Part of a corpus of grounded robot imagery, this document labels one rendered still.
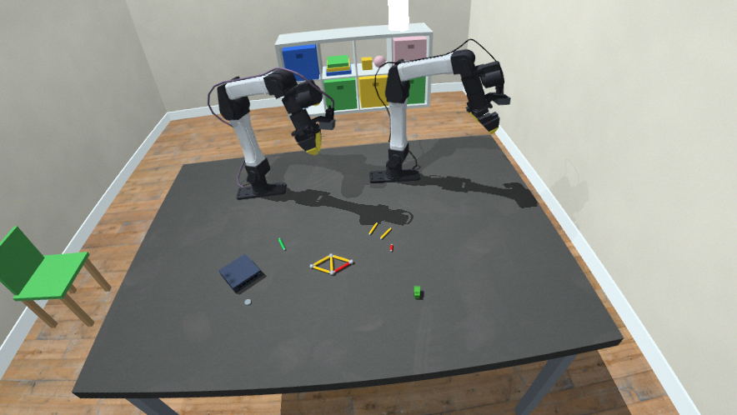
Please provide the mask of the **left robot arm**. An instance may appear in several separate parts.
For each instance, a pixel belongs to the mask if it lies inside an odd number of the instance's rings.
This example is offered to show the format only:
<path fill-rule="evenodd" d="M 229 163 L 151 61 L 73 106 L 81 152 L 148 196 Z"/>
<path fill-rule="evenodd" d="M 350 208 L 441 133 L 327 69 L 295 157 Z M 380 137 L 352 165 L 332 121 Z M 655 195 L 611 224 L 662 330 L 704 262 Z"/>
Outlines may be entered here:
<path fill-rule="evenodd" d="M 419 180 L 418 169 L 402 169 L 402 163 L 409 153 L 409 144 L 406 137 L 406 112 L 410 79 L 438 74 L 460 74 L 467 94 L 477 94 L 483 86 L 485 88 L 495 87 L 496 92 L 485 94 L 487 102 L 493 101 L 498 105 L 510 105 L 511 97 L 504 94 L 502 86 L 504 84 L 504 74 L 499 61 L 478 66 L 475 66 L 474 62 L 474 53 L 471 50 L 464 49 L 444 56 L 395 63 L 389 69 L 385 88 L 385 97 L 390 108 L 391 125 L 389 160 L 386 162 L 386 171 L 369 173 L 370 183 Z"/>

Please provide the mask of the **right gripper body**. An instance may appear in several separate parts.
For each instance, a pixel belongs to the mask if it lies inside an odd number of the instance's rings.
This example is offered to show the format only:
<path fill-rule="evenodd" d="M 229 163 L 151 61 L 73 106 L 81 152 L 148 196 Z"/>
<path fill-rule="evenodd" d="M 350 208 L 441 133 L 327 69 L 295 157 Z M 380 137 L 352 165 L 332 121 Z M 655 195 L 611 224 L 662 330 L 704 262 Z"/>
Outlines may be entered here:
<path fill-rule="evenodd" d="M 308 115 L 308 112 L 306 108 L 295 115 L 290 116 L 291 121 L 295 127 L 296 130 L 294 130 L 291 135 L 292 137 L 295 136 L 295 140 L 298 143 L 298 145 L 306 152 L 312 148 L 316 147 L 316 134 L 321 134 L 321 129 L 319 129 L 318 123 L 309 124 L 311 121 L 310 116 Z M 300 130 L 299 130 L 300 129 Z M 299 136 L 298 136 L 299 135 Z M 297 137 L 296 137 L 297 136 Z"/>

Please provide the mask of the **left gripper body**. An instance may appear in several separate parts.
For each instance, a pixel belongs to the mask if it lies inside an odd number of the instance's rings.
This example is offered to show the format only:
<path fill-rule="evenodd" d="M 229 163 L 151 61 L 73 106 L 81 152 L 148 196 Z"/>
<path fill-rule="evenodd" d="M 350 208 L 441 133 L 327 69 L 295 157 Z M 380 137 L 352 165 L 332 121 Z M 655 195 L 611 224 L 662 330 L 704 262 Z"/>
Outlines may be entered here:
<path fill-rule="evenodd" d="M 489 108 L 492 108 L 493 106 L 491 102 L 487 102 L 484 90 L 481 89 L 479 93 L 474 95 L 466 95 L 469 100 L 467 102 L 468 106 L 466 107 L 466 111 L 472 113 L 489 132 L 498 128 L 499 115 L 496 112 L 489 112 Z"/>

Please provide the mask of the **blue rectangular block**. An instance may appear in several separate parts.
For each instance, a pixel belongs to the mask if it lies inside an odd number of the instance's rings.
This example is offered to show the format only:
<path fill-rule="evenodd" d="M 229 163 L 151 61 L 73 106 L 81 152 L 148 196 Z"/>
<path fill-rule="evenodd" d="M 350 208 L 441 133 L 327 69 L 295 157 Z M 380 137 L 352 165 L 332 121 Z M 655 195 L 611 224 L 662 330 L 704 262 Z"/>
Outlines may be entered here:
<path fill-rule="evenodd" d="M 263 275 L 246 254 L 221 268 L 219 272 L 235 293 Z"/>

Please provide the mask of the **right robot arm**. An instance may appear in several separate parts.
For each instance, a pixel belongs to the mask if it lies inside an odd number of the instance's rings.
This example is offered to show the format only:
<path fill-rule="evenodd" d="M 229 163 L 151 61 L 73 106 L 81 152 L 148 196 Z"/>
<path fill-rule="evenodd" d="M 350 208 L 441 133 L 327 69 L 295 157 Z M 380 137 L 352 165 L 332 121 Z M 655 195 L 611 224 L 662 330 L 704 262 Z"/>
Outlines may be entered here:
<path fill-rule="evenodd" d="M 322 102 L 322 93 L 307 82 L 297 84 L 296 81 L 292 72 L 280 69 L 263 76 L 224 83 L 217 88 L 219 111 L 226 120 L 229 120 L 237 134 L 245 157 L 247 182 L 252 185 L 238 189 L 236 196 L 238 200 L 285 194 L 285 182 L 267 184 L 265 174 L 270 171 L 270 166 L 253 132 L 248 96 L 269 94 L 274 95 L 276 99 L 284 96 L 283 105 L 288 114 L 292 115 L 302 112 L 303 108 Z M 325 116 L 311 119 L 308 125 L 319 122 L 319 129 L 333 130 L 335 119 L 332 118 L 333 109 L 328 105 Z"/>

